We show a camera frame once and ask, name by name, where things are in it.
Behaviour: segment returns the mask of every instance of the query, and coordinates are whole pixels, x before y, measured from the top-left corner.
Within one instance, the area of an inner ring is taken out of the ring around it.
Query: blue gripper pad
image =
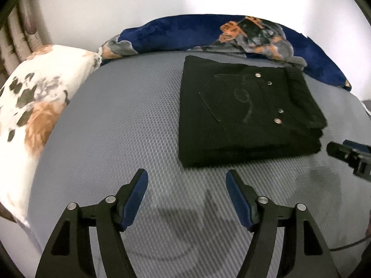
[[[123,230],[126,230],[128,226],[131,226],[133,224],[134,219],[137,215],[139,206],[148,187],[147,171],[145,171],[144,169],[139,169],[130,183],[132,182],[135,182],[135,185],[131,190],[126,204],[122,208],[121,213],[122,221],[120,223],[120,226],[123,228]]]
[[[360,144],[360,143],[353,142],[353,141],[350,141],[350,140],[345,140],[343,142],[343,145],[345,145],[347,147],[358,149],[360,152],[363,152],[363,153],[371,154],[371,146],[367,146],[365,144]]]
[[[259,222],[255,203],[258,196],[255,190],[253,187],[245,185],[234,169],[227,172],[226,186],[241,225],[247,230],[252,230],[253,226]]]

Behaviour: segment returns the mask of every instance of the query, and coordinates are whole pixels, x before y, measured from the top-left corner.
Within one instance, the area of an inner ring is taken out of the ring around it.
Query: gray surface
[[[44,247],[70,202],[95,204],[115,194],[136,170],[150,183],[124,243],[138,277],[235,277],[251,235],[239,224],[225,188],[235,168],[258,194],[278,204],[302,202],[312,212],[329,247],[364,236],[371,184],[325,153],[314,156],[184,170],[177,158],[179,89],[184,58],[276,66],[203,52],[165,52],[113,61],[93,73],[73,97],[45,147],[31,191],[29,222]],[[371,144],[371,122],[356,97],[306,77],[328,120],[321,139]],[[282,242],[268,277],[275,277]],[[104,277],[96,234],[93,256]],[[364,244],[333,257],[341,274],[360,259]]]

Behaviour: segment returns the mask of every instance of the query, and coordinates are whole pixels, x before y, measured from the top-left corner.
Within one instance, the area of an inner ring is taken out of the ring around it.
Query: white wall
[[[95,51],[123,29],[162,16],[257,16],[311,37],[340,67],[360,99],[371,98],[371,27],[353,0],[39,0],[54,44]]]

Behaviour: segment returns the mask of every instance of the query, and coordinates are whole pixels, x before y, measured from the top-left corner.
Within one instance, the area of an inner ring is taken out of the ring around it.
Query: white floral pillow
[[[0,90],[0,203],[26,226],[40,153],[71,97],[100,64],[97,53],[47,45]]]

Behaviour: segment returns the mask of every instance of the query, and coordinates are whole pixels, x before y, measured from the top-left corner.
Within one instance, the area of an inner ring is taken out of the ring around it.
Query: blue floral blanket
[[[114,58],[174,50],[242,53],[290,63],[326,84],[351,85],[338,66],[310,38],[283,25],[252,16],[181,15],[125,29],[99,49],[103,63]]]

